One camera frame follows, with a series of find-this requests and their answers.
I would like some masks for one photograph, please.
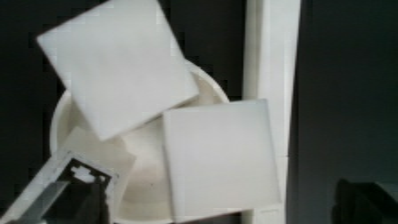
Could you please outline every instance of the black object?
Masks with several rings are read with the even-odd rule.
[[[89,170],[89,174],[101,178],[101,183],[105,186],[108,186],[110,183],[110,176],[108,174],[105,174],[94,167],[91,167],[80,160],[77,160],[75,158],[71,159],[64,171],[59,175],[59,179],[57,181],[68,181],[73,183],[80,183],[85,184],[85,182],[75,177],[75,171],[73,168],[84,167]]]
[[[7,224],[108,224],[108,206],[103,180],[94,183],[55,182],[20,218]]]
[[[334,224],[396,224],[398,202],[382,184],[341,180],[332,209]]]

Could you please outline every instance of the white card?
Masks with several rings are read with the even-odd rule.
[[[164,113],[174,221],[281,203],[267,101]]]
[[[37,38],[101,140],[197,96],[156,0],[110,0]]]

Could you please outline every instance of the black background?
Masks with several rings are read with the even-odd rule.
[[[36,36],[100,1],[0,0],[0,214],[48,159],[64,87]],[[242,93],[244,0],[162,1],[187,58]],[[398,2],[304,0],[288,223],[331,223],[334,186],[398,182]],[[238,218],[212,222],[236,222]]]

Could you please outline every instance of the white plastic bowl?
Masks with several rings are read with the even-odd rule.
[[[229,102],[220,86],[201,68],[187,62],[199,86],[199,98],[181,107]],[[57,151],[75,127],[91,130],[66,91],[52,120],[50,149]],[[126,150],[137,156],[132,178],[123,196],[116,222],[121,224],[165,224],[172,222],[169,177],[164,164],[162,117],[119,136]]]

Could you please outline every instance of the white bowl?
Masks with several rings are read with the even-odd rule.
[[[201,68],[187,62],[199,86],[199,98],[181,107],[229,102],[220,86]],[[91,130],[78,111],[71,94],[61,97],[50,131],[50,149],[57,151],[75,127]],[[123,196],[116,222],[121,224],[165,224],[172,222],[169,177],[164,163],[164,128],[162,117],[119,137],[126,150],[137,156],[130,183]]]

